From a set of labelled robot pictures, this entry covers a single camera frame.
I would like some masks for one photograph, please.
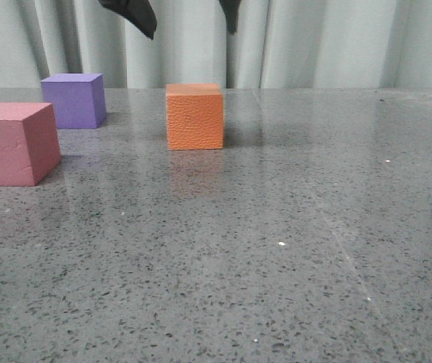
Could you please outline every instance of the cube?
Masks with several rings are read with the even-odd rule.
[[[0,103],[0,186],[37,185],[60,161],[52,104]]]
[[[169,149],[222,148],[224,110],[218,85],[167,85],[166,111]]]
[[[58,129],[96,129],[107,118],[103,74],[59,73],[41,81]]]

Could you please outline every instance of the terrazzo floor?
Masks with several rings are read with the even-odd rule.
[[[432,363],[432,90],[227,90],[175,152],[164,90],[106,94],[0,188],[0,362]]]

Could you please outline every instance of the pink cube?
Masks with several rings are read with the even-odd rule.
[[[60,161],[52,104],[0,103],[0,186],[37,185]]]

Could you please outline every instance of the orange cube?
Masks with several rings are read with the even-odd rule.
[[[167,85],[166,102],[169,149],[222,148],[224,110],[218,85]]]

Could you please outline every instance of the curtain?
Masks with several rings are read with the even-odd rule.
[[[431,0],[150,0],[154,41],[97,0],[0,0],[0,87],[103,73],[107,87],[432,87]]]

